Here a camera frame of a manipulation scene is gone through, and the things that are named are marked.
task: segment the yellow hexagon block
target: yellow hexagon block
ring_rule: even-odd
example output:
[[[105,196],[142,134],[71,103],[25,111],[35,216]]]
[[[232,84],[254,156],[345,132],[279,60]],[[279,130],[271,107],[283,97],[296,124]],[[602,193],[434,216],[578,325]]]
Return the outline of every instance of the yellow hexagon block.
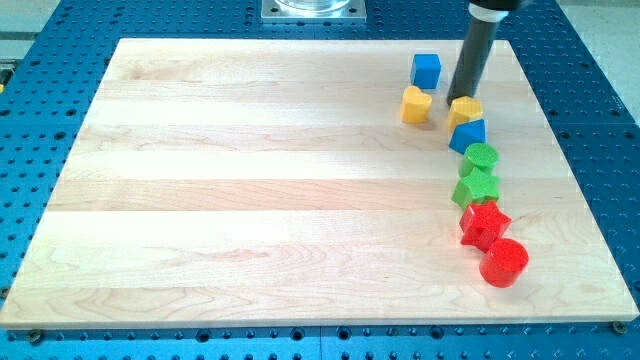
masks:
[[[468,96],[459,97],[451,102],[448,126],[453,132],[456,126],[482,118],[482,103]]]
[[[429,119],[431,96],[425,94],[417,86],[409,86],[402,94],[400,118],[409,124],[420,124]]]

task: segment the green block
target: green block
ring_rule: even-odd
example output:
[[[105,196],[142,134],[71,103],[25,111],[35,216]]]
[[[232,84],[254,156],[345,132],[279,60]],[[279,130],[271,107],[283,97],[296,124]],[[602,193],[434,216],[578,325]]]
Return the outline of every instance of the green block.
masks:
[[[493,168],[498,163],[498,152],[489,144],[475,143],[469,145],[464,152],[462,164],[458,170],[461,178],[469,175],[473,168],[491,175]]]
[[[458,181],[451,200],[460,206],[462,210],[470,203],[484,204],[489,200],[498,200],[498,182],[500,179],[489,175],[477,168],[472,168],[471,173]]]

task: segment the red block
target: red block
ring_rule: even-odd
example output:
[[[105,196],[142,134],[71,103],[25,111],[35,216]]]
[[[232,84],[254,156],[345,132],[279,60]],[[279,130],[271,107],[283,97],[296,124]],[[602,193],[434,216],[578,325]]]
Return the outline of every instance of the red block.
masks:
[[[495,201],[485,204],[471,203],[467,206],[460,227],[464,232],[462,245],[474,245],[487,252],[491,244],[502,237],[511,224],[511,218],[503,214]]]
[[[480,262],[480,274],[491,285],[506,288],[516,282],[529,263],[527,249],[511,239],[498,239],[491,244]]]

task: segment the wood grain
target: wood grain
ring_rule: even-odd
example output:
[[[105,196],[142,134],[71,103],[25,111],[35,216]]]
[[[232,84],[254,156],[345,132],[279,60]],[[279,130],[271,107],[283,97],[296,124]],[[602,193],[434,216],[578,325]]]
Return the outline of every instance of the wood grain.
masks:
[[[481,82],[507,236],[459,245],[455,41],[121,40],[0,312],[29,328],[630,320],[638,311],[507,42]],[[444,71],[398,118],[411,56]],[[295,61],[282,61],[289,58]]]

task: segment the blue table surface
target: blue table surface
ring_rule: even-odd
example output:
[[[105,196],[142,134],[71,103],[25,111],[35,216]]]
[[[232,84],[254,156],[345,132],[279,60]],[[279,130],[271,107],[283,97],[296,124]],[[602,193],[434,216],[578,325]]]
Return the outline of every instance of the blue table surface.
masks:
[[[0,95],[0,287],[9,287],[121,37],[462,39],[466,2],[367,1],[366,24],[260,24],[259,1],[62,0]],[[503,21],[616,263],[640,293],[640,131],[563,12]],[[7,332],[0,359],[635,359],[640,322]]]

